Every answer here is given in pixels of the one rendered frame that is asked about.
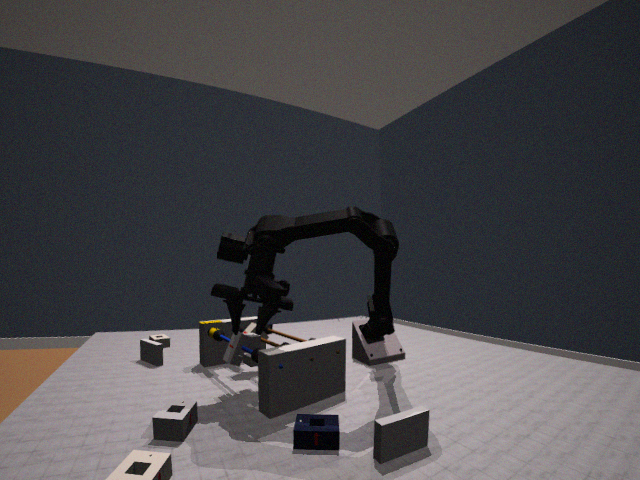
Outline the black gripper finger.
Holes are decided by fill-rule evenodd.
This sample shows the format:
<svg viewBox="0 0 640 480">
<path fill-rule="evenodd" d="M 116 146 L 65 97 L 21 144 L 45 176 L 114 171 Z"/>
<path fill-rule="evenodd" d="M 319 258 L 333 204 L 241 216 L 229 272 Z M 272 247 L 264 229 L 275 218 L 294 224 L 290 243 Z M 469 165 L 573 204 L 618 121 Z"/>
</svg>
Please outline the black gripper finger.
<svg viewBox="0 0 640 480">
<path fill-rule="evenodd" d="M 230 313 L 231 324 L 234 330 L 234 334 L 237 335 L 241 322 L 241 313 L 246 304 L 236 303 L 232 301 L 223 300 L 223 302 L 227 303 L 227 307 Z"/>
<path fill-rule="evenodd" d="M 263 308 L 263 307 L 258 307 L 258 319 L 257 319 L 257 325 L 256 325 L 256 333 L 257 335 L 261 335 L 264 328 L 266 328 L 266 324 L 268 323 L 268 321 L 270 320 L 270 318 L 273 315 L 276 315 L 277 313 L 281 313 L 281 311 L 279 310 L 273 310 L 273 309 L 268 309 L 268 308 Z"/>
</svg>

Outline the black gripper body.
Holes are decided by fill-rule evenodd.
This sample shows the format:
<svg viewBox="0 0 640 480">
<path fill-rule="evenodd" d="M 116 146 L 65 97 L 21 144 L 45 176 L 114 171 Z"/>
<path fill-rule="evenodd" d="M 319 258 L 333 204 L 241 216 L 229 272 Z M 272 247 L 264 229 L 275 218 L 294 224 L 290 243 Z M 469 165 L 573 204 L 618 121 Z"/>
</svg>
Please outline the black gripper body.
<svg viewBox="0 0 640 480">
<path fill-rule="evenodd" d="M 225 298 L 227 301 L 232 301 L 232 302 L 236 302 L 236 303 L 242 303 L 243 300 L 245 301 L 251 301 L 251 302 L 256 302 L 256 303 L 261 303 L 263 304 L 262 307 L 263 308 L 268 308 L 268 309 L 273 309 L 273 310 L 278 310 L 283 309 L 283 310 L 288 310 L 288 311 L 292 311 L 293 308 L 293 302 L 292 299 L 290 298 L 285 298 L 285 297 L 280 297 L 280 302 L 275 302 L 275 301 L 264 301 L 260 298 L 257 298 L 257 293 L 255 291 L 247 291 L 247 285 L 249 282 L 249 279 L 251 278 L 251 276 L 255 273 L 256 270 L 261 270 L 262 276 L 268 276 L 268 272 L 272 273 L 272 270 L 267 269 L 267 268 L 263 268 L 263 267 L 258 267 L 258 266 L 248 266 L 248 270 L 244 270 L 244 274 L 246 274 L 245 277 L 245 281 L 244 281 L 244 287 L 241 287 L 241 291 L 239 291 L 239 288 L 236 287 L 231 287 L 231 286 L 227 286 L 227 285 L 221 285 L 221 284 L 215 284 L 212 287 L 212 291 L 211 291 L 211 296 L 216 296 L 219 298 Z M 249 297 L 248 294 L 252 294 L 252 297 Z M 251 299 L 252 298 L 252 299 Z M 256 300 L 257 299 L 257 300 Z"/>
</svg>

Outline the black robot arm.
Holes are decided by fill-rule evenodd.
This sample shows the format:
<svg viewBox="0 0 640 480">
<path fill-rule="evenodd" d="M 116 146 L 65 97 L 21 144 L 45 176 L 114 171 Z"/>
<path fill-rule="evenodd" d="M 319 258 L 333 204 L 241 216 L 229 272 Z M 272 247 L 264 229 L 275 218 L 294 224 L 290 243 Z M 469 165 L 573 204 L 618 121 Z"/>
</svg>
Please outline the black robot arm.
<svg viewBox="0 0 640 480">
<path fill-rule="evenodd" d="M 265 215 L 248 230 L 247 237 L 223 231 L 217 258 L 243 264 L 251 255 L 248 266 L 273 270 L 276 253 L 283 254 L 284 247 L 293 241 L 344 232 L 356 235 L 374 251 L 374 294 L 367 295 L 370 319 L 359 328 L 367 344 L 383 341 L 385 335 L 395 332 L 389 299 L 391 265 L 399 241 L 389 220 L 356 206 L 300 217 Z M 290 286 L 287 281 L 277 282 L 272 280 L 273 273 L 268 272 L 268 276 L 261 273 L 256 270 L 251 276 L 247 291 L 255 291 L 264 301 L 280 302 L 281 296 L 287 296 Z"/>
</svg>

